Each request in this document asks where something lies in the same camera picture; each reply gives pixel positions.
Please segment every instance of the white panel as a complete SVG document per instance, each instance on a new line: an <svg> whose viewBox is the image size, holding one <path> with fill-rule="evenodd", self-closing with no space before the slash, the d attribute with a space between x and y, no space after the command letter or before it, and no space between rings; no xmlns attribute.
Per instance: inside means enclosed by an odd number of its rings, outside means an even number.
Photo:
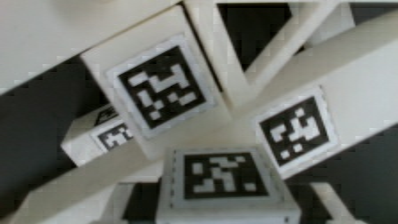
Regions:
<svg viewBox="0 0 398 224"><path fill-rule="evenodd" d="M303 4L308 3L290 3L292 13L299 15L299 10L303 10ZM346 2L338 5L308 41L305 47L310 48L328 41L335 36L338 36L347 30L356 27L356 21L353 16L351 4Z"/></svg>
<svg viewBox="0 0 398 224"><path fill-rule="evenodd" d="M0 94L180 0L4 0Z"/></svg>

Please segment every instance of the white surface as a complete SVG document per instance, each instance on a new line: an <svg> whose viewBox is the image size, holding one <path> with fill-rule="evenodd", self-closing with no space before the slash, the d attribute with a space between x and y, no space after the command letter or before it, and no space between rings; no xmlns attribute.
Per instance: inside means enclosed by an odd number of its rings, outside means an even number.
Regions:
<svg viewBox="0 0 398 224"><path fill-rule="evenodd" d="M234 113L235 122L193 142L193 146L260 143L251 126L262 108L322 86L340 138L330 153L287 173L289 178L398 122L398 12L394 12L308 49L292 59L273 83L246 107Z"/></svg>
<svg viewBox="0 0 398 224"><path fill-rule="evenodd" d="M305 4L308 3L290 2L294 15L299 15L299 11L303 10ZM319 29L315 30L315 33L305 43L305 47L310 48L317 46L324 41L328 41L354 27L356 27L356 21L353 16L353 8L351 8L351 4L344 2L338 5Z"/></svg>
<svg viewBox="0 0 398 224"><path fill-rule="evenodd" d="M212 90L218 106L200 113L196 117L186 120L166 132L161 133L157 137L148 139L134 119L134 111L131 110L118 94L115 83L109 81L107 72L129 61L129 59L141 55L141 53L152 49L159 43L182 34L187 38L191 51L196 57L196 66L205 71L203 78ZM173 7L132 30L129 30L115 39L99 45L99 47L83 54L83 59L95 74L95 78L116 110L127 121L145 153L152 159L161 158L170 147L180 146L191 139L219 128L232 119L182 7Z"/></svg>
<svg viewBox="0 0 398 224"><path fill-rule="evenodd" d="M81 117L74 121L68 130L67 139L63 141L61 147L77 166L88 164L109 152L97 136L123 123L122 117L116 116L107 122L97 125L99 113L109 107L109 105L104 106L84 117ZM132 141L136 140L132 139L127 144L132 148L136 148L138 143L131 144Z"/></svg>
<svg viewBox="0 0 398 224"><path fill-rule="evenodd" d="M251 153L269 196L184 199L186 155ZM299 224L301 209L276 170L259 148L171 150L166 157L157 223L290 223Z"/></svg>
<svg viewBox="0 0 398 224"><path fill-rule="evenodd" d="M179 2L4 0L0 94Z"/></svg>

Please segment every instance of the dark gap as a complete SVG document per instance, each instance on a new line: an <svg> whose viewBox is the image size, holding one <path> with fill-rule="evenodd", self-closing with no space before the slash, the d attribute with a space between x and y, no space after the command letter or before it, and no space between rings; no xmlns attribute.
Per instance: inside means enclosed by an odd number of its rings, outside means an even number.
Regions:
<svg viewBox="0 0 398 224"><path fill-rule="evenodd" d="M132 190L123 219L131 224L155 224L161 196L161 182L138 183Z"/></svg>
<svg viewBox="0 0 398 224"><path fill-rule="evenodd" d="M360 25L398 9L398 3L351 3L354 21Z"/></svg>
<svg viewBox="0 0 398 224"><path fill-rule="evenodd" d="M219 4L219 10L243 69L248 70L292 18L290 6L289 3Z"/></svg>

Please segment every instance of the white box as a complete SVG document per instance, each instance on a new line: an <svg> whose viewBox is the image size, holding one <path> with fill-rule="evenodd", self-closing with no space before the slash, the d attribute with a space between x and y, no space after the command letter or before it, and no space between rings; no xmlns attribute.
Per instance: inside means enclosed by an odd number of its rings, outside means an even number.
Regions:
<svg viewBox="0 0 398 224"><path fill-rule="evenodd" d="M84 54L148 158L232 117L182 6Z"/></svg>
<svg viewBox="0 0 398 224"><path fill-rule="evenodd" d="M77 166L83 166L132 139L134 134L115 107L107 105L74 121L68 130L61 146Z"/></svg>
<svg viewBox="0 0 398 224"><path fill-rule="evenodd" d="M299 223L301 209L257 147L171 150L157 223Z"/></svg>

